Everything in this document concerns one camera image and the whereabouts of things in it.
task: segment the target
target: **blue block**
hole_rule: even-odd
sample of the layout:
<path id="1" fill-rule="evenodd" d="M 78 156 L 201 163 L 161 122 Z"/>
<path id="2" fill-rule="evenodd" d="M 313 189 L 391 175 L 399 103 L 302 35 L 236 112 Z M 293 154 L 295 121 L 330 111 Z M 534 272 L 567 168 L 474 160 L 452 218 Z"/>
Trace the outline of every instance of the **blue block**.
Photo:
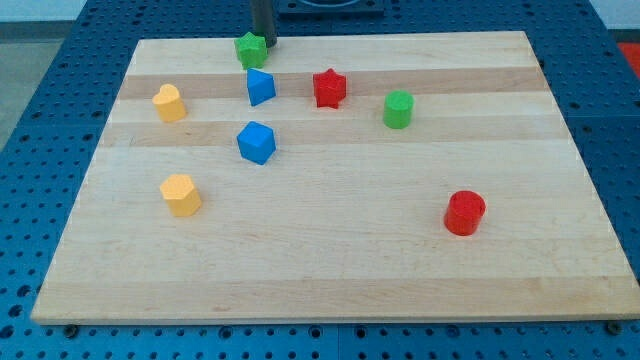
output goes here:
<path id="1" fill-rule="evenodd" d="M 251 106 L 256 106 L 275 97 L 276 85 L 273 81 L 273 75 L 256 69 L 247 70 L 247 90 L 249 90 Z"/>
<path id="2" fill-rule="evenodd" d="M 240 155 L 259 165 L 264 165 L 276 151 L 273 129 L 255 121 L 250 121 L 238 134 L 237 139 Z"/>

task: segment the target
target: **wood grain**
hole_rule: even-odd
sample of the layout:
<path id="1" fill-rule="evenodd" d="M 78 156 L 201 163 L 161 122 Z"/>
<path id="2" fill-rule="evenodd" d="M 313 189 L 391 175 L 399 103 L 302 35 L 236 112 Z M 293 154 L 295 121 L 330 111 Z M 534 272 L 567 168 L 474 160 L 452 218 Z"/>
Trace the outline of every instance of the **wood grain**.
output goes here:
<path id="1" fill-rule="evenodd" d="M 231 39 L 139 43 L 33 319 L 640 316 L 638 284 L 523 33 L 281 38 L 265 68 L 279 96 L 255 108 L 232 50 Z M 329 66 L 349 76 L 339 110 L 311 96 L 310 74 Z M 189 111 L 175 124 L 149 101 L 167 80 Z M 397 131 L 382 104 L 401 85 L 416 105 Z M 265 166 L 238 155 L 249 120 L 276 132 Z M 171 173 L 193 177 L 194 216 L 164 205 L 157 186 Z M 461 189 L 488 204 L 467 238 L 442 223 Z"/>

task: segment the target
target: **yellow rounded block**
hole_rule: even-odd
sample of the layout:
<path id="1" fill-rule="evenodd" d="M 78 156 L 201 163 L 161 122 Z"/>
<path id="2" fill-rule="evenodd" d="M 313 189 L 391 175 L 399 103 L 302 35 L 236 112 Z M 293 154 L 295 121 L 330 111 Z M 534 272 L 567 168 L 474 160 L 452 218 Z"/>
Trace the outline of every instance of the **yellow rounded block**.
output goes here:
<path id="1" fill-rule="evenodd" d="M 164 84 L 160 91 L 153 96 L 153 105 L 156 106 L 158 116 L 164 122 L 178 121 L 187 116 L 180 91 L 171 84 Z"/>
<path id="2" fill-rule="evenodd" d="M 173 174 L 160 185 L 160 192 L 173 216 L 191 216 L 202 205 L 191 176 Z"/>

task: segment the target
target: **blue pegboard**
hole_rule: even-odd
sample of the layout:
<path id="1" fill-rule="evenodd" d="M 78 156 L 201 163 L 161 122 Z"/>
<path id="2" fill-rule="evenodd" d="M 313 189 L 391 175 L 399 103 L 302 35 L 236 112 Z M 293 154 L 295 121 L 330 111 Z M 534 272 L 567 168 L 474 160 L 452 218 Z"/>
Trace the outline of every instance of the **blue pegboard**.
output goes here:
<path id="1" fill-rule="evenodd" d="M 640 94 L 586 0 L 387 0 L 280 35 L 524 30 L 640 275 Z M 640 322 L 62 327 L 29 320 L 137 41 L 231 37 L 248 1 L 89 0 L 0 154 L 0 359 L 639 359 Z"/>

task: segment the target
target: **red cylinder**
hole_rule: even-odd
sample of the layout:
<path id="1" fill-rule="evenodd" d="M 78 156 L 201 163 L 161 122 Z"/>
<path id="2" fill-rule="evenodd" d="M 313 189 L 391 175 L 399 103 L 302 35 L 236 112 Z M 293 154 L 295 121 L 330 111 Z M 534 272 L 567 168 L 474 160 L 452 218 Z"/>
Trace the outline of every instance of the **red cylinder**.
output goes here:
<path id="1" fill-rule="evenodd" d="M 471 235 L 478 229 L 486 208 L 480 195 L 469 190 L 458 191 L 449 200 L 444 225 L 456 235 Z"/>

